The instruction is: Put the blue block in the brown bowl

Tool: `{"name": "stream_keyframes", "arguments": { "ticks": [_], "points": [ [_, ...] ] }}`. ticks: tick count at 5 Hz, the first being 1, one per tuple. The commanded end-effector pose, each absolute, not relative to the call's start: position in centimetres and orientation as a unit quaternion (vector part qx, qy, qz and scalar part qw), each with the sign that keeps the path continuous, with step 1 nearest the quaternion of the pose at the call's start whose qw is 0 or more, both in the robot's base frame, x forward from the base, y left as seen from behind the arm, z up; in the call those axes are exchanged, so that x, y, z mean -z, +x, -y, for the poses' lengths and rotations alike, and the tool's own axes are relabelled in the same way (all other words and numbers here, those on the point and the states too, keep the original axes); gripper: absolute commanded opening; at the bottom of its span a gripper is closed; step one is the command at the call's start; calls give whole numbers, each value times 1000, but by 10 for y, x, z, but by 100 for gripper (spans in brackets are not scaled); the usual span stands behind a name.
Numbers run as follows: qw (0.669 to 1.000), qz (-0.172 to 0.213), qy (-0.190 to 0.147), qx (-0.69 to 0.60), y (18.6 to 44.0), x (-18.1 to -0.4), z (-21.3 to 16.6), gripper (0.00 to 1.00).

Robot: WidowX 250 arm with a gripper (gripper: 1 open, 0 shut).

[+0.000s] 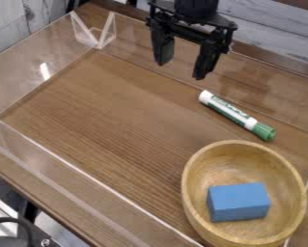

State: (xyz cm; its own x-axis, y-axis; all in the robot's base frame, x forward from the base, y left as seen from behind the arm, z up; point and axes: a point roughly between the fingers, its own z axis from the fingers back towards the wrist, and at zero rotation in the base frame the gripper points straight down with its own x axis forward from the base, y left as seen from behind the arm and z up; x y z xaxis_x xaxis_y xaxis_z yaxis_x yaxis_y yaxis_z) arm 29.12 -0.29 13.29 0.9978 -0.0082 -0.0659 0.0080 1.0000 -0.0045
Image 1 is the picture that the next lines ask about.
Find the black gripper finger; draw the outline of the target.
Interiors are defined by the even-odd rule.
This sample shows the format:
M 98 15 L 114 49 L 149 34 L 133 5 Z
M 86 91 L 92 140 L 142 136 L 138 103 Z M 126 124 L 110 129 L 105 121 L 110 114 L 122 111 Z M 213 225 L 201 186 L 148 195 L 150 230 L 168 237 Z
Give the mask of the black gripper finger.
M 164 29 L 150 31 L 154 62 L 162 66 L 173 58 L 173 35 Z
M 218 48 L 213 41 L 204 41 L 200 46 L 200 53 L 196 59 L 192 77 L 202 80 L 209 72 L 213 71 L 220 56 Z

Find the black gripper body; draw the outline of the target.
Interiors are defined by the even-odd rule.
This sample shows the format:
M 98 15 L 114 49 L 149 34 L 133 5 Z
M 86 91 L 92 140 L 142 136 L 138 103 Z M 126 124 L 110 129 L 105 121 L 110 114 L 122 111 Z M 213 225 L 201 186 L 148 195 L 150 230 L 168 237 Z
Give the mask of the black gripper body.
M 218 0 L 148 0 L 148 23 L 160 22 L 181 38 L 200 42 L 216 42 L 220 53 L 228 53 L 237 24 L 222 17 Z

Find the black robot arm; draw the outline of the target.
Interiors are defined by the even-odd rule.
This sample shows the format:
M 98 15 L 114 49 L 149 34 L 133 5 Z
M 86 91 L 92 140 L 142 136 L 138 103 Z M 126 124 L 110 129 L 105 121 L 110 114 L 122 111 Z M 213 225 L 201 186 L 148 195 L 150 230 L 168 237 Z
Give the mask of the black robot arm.
M 226 54 L 237 24 L 217 13 L 218 0 L 148 0 L 145 25 L 150 31 L 154 62 L 173 58 L 174 38 L 200 45 L 192 77 L 202 80 Z

